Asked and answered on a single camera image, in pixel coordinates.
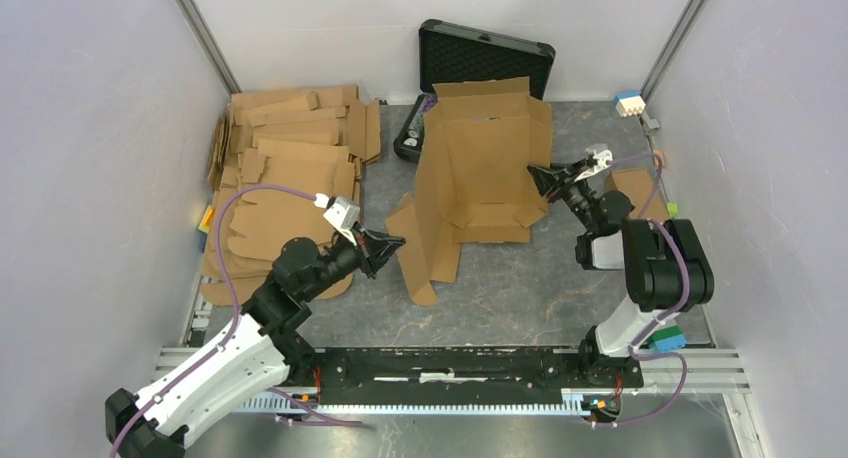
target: cable clip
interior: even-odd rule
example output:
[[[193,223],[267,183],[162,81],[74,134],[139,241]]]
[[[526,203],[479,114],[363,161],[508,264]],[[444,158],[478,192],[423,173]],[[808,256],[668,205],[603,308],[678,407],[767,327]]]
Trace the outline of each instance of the cable clip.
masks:
[[[316,207],[326,210],[327,205],[330,204],[330,197],[324,193],[315,193],[315,201],[312,203],[314,203]]]

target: black carrying case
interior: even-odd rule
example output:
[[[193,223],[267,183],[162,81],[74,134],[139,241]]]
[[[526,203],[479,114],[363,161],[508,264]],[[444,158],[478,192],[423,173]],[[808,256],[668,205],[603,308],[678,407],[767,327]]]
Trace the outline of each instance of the black carrying case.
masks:
[[[424,143],[423,112],[434,102],[434,83],[530,77],[530,94],[543,99],[556,51],[547,43],[522,40],[466,26],[427,20],[418,28],[421,91],[394,140],[395,154],[418,163]]]

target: open cardboard box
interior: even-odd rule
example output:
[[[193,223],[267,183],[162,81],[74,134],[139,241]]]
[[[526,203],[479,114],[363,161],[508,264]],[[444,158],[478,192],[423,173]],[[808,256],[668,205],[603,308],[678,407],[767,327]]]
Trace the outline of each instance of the open cardboard box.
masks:
[[[406,238],[398,250],[409,295],[432,305],[430,280],[453,282],[462,243],[526,243],[547,213],[527,165],[550,166],[550,105],[530,96],[528,78],[435,85],[424,115],[427,140],[406,195],[386,219]]]

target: flattened cardboard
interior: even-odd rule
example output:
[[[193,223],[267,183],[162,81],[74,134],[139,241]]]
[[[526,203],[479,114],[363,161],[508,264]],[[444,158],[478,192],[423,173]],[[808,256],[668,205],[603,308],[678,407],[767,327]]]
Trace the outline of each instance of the flattened cardboard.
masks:
[[[315,160],[322,163],[346,163],[350,151],[346,146],[313,145],[295,141],[259,140],[260,154],[269,157]]]
[[[358,157],[353,158],[353,166],[356,169],[356,180],[362,179],[362,160]]]
[[[331,195],[335,164],[268,159],[264,183],[290,186],[298,190]],[[248,204],[236,207],[230,228],[239,236],[227,240],[230,251],[246,258],[273,261],[283,244],[299,236],[316,243],[329,241],[333,228],[320,209],[310,201],[273,190],[251,191],[244,195]]]
[[[430,267],[424,251],[424,237],[415,217],[412,197],[407,193],[397,208],[386,218],[386,228],[395,236],[402,236],[406,244],[397,251],[403,281],[409,297],[419,306],[432,306],[438,300],[430,284]]]
[[[223,171],[223,156],[225,154],[224,134],[227,128],[226,115],[218,117],[215,124],[215,132],[212,135],[212,143],[209,148],[209,159],[206,164],[206,181],[213,190],[221,186],[221,172]]]
[[[350,104],[347,115],[347,145],[350,147],[350,154],[360,159],[365,159],[367,153],[367,108],[365,103],[357,100]]]
[[[405,196],[386,219],[407,240],[401,270],[424,306],[436,301],[431,280],[456,279],[461,243],[530,241],[547,203],[527,165],[550,166],[553,136],[550,105],[530,96],[527,78],[435,88],[415,198]]]
[[[311,111],[316,108],[318,108],[318,96],[315,93],[307,92],[290,100],[244,110],[244,112],[235,115],[236,124],[260,126],[266,124],[268,115]]]
[[[343,124],[344,120],[333,118],[329,120],[257,126],[255,128],[248,129],[251,130],[251,139],[253,138],[252,133],[268,133],[272,135],[285,135],[290,133],[330,133],[335,137],[334,139],[336,142],[341,144]]]
[[[242,110],[290,100],[310,92],[314,92],[318,96],[319,108],[348,106],[359,98],[359,87],[357,85],[345,85],[333,88],[296,88],[259,93],[236,93],[232,97],[232,103],[237,110]]]
[[[256,148],[246,148],[242,155],[241,183],[259,183],[262,173],[265,171],[265,160],[267,156],[259,154]]]
[[[216,211],[220,211],[226,201],[229,200],[235,194],[235,192],[235,188],[222,187],[215,194],[215,198],[213,200],[213,208]],[[235,261],[235,257],[227,247],[227,239],[233,236],[233,231],[230,229],[230,222],[232,221],[235,208],[235,205],[230,207],[227,213],[223,216],[223,223],[221,226],[221,243],[223,244],[222,253],[224,258],[224,266],[227,267],[227,271],[229,272],[230,277],[232,278],[264,276],[268,274],[268,269],[270,269],[270,266],[258,271],[256,268],[245,268]],[[201,265],[200,272],[201,274],[203,274],[203,276],[208,276],[216,280],[221,280],[223,279],[223,276],[221,275],[221,269],[218,266],[218,259],[215,255],[215,245],[215,231],[213,227],[213,230],[210,230],[209,237],[206,240],[206,248],[203,252],[203,264]]]
[[[618,190],[630,198],[630,203],[634,206],[633,211],[630,212],[630,218],[634,219],[638,217],[642,207],[645,206],[653,187],[654,179],[645,168],[613,171],[604,182],[605,191]],[[659,192],[654,195],[642,218],[657,220],[660,223],[670,218],[668,208],[666,208]]]
[[[333,135],[333,133],[329,131],[283,134],[263,133],[261,131],[256,131],[253,133],[252,145],[254,148],[259,146],[259,140],[297,141],[299,143],[312,143],[313,145],[338,145],[339,134],[336,133],[335,135]]]
[[[380,102],[374,100],[366,109],[365,126],[365,156],[361,157],[366,164],[371,164],[380,158]]]
[[[302,123],[304,121],[320,121],[332,118],[344,118],[347,115],[345,107],[323,108],[313,111],[298,111],[295,113],[273,113],[264,115],[262,125],[285,125],[288,123]]]

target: metal frame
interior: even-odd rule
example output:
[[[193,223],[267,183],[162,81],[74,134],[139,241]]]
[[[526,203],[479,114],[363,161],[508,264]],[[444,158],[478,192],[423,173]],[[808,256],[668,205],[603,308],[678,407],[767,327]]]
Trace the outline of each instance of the metal frame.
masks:
[[[224,59],[224,55],[221,53],[218,43],[215,42],[215,38],[212,36],[212,32],[209,30],[206,20],[203,19],[203,15],[200,13],[197,3],[195,3],[194,0],[175,1],[177,2],[177,5],[179,5],[180,10],[182,10],[188,26],[191,27],[191,31],[194,32],[194,36],[197,37],[200,47],[203,48],[203,51],[206,53],[206,56],[209,58],[209,61],[218,73],[218,77],[221,78],[221,82],[224,84],[224,87],[226,87],[227,91],[231,94],[240,93],[241,87],[239,87],[238,81],[236,81],[232,70],[230,70],[229,65],[227,65],[227,61]]]
[[[695,19],[698,17],[698,14],[701,12],[706,1],[707,0],[689,0],[689,2],[686,3],[686,7],[683,8],[683,13],[680,15],[680,18],[678,18],[677,24],[674,25],[674,29],[671,31],[671,35],[669,35],[665,45],[663,45],[663,49],[660,51],[657,61],[654,63],[651,71],[648,72],[645,84],[642,85],[641,95],[642,99],[645,100],[645,103],[650,101],[651,96],[653,96],[654,92],[657,90],[660,80],[665,75],[665,72],[668,71],[668,67],[671,64],[672,59],[674,59],[674,56],[680,49],[680,45],[683,43],[683,40],[686,39],[686,35],[689,34],[692,23],[695,22]]]

